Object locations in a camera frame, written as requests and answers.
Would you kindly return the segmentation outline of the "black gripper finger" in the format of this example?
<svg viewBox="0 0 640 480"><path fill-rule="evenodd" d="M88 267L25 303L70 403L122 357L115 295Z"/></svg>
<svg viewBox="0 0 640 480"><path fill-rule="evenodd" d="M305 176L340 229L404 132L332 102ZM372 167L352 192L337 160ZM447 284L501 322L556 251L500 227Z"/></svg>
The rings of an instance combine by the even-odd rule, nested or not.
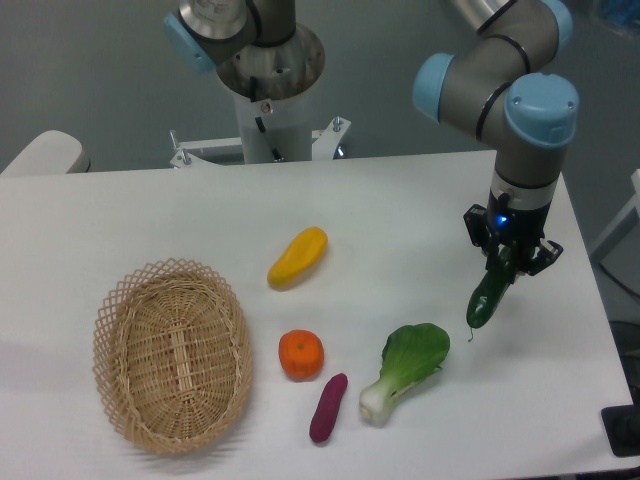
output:
<svg viewBox="0 0 640 480"><path fill-rule="evenodd" d="M541 239L535 247L515 243L511 252L514 273L510 283L513 284L521 276L535 276L553 265L562 255L563 247L557 242Z"/></svg>
<svg viewBox="0 0 640 480"><path fill-rule="evenodd" d="M500 243L490 225L488 210L473 204L463 215L463 220L472 245L481 249L486 258L485 269L489 270L499 256Z"/></svg>

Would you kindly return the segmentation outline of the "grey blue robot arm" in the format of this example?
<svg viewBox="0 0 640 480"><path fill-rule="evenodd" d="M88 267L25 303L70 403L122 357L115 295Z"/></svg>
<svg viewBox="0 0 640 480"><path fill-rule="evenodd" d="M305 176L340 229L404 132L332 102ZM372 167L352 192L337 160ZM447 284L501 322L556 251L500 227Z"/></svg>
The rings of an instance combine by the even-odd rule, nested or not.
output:
<svg viewBox="0 0 640 480"><path fill-rule="evenodd" d="M559 1L459 1L478 34L467 54L438 53L420 67L415 107L496 152L486 206L464 220L489 263L503 249L519 275L536 275L561 255L544 226L579 109L573 85L544 67L573 31ZM213 72L233 96L247 163L330 160L348 124L335 118L319 136L307 99L325 67L319 38L292 1L182 1L164 21L176 52Z"/></svg>

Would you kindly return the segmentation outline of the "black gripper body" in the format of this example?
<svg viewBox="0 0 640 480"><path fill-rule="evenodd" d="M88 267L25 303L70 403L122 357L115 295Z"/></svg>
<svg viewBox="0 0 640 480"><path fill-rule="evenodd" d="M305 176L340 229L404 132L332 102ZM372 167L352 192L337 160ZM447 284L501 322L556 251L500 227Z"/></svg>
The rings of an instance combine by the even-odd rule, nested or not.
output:
<svg viewBox="0 0 640 480"><path fill-rule="evenodd" d="M550 209L546 188L492 187L487 205L487 225L492 242L522 249L537 247L544 238Z"/></svg>

